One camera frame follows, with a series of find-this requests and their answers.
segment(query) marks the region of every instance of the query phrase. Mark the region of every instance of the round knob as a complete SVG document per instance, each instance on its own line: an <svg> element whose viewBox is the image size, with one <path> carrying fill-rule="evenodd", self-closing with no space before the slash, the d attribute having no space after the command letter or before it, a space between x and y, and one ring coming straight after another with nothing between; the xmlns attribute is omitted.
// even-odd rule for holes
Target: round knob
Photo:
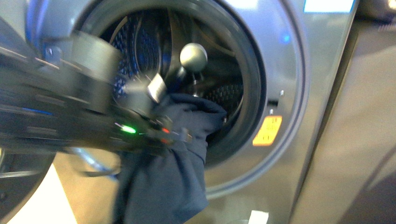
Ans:
<svg viewBox="0 0 396 224"><path fill-rule="evenodd" d="M189 72L200 72L208 62L208 55L202 45L186 44L180 52L180 63Z"/></svg>

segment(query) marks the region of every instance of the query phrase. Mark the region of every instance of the yellow sticker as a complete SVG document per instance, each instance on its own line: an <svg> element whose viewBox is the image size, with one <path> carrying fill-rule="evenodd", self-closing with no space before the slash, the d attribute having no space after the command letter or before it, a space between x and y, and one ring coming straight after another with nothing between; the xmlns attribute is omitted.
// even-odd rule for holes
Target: yellow sticker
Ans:
<svg viewBox="0 0 396 224"><path fill-rule="evenodd" d="M262 126L253 139L254 146L270 146L274 143L276 135L282 124L282 116L267 116Z"/></svg>

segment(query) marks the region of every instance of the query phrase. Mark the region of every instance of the navy garment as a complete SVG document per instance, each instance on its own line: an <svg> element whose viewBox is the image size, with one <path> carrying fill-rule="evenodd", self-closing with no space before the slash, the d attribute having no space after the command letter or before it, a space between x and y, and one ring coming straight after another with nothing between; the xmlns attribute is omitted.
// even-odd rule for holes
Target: navy garment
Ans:
<svg viewBox="0 0 396 224"><path fill-rule="evenodd" d="M154 114L168 116L172 131L187 128L192 142L175 142L165 157L124 153L114 224L181 224L208 205L206 137L222 127L226 111L209 100L170 94Z"/></svg>

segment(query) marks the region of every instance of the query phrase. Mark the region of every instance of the front-loading washing machine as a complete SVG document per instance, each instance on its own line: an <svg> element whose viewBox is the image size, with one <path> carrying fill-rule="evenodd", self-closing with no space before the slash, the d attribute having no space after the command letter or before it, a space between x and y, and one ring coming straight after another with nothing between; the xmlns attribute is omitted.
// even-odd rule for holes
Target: front-loading washing machine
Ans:
<svg viewBox="0 0 396 224"><path fill-rule="evenodd" d="M269 223L288 222L356 11L354 0L18 4L26 10L1 17L46 62L70 59L76 31L120 50L113 85L120 104L126 82L155 70L177 91L227 110L223 128L207 139L209 206L188 223L245 223L253 210L269 213ZM26 25L15 24L20 17ZM191 42L206 49L207 65L179 76L180 51Z"/></svg>

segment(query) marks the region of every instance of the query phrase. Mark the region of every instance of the washing machine door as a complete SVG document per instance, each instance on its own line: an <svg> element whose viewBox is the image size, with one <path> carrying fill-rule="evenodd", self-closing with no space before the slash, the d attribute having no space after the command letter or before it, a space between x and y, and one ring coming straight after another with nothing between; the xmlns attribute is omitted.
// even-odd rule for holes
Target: washing machine door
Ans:
<svg viewBox="0 0 396 224"><path fill-rule="evenodd" d="M2 5L9 9L9 4ZM19 73L34 58L35 52L27 45L15 26L20 27L18 18L0 10L0 80L4 75ZM14 95L0 87L0 116L12 112L7 101ZM0 119L0 126L17 126L17 121ZM0 132L7 139L7 133ZM32 148L9 149L0 146L0 222L7 223L32 196L49 169L55 154Z"/></svg>

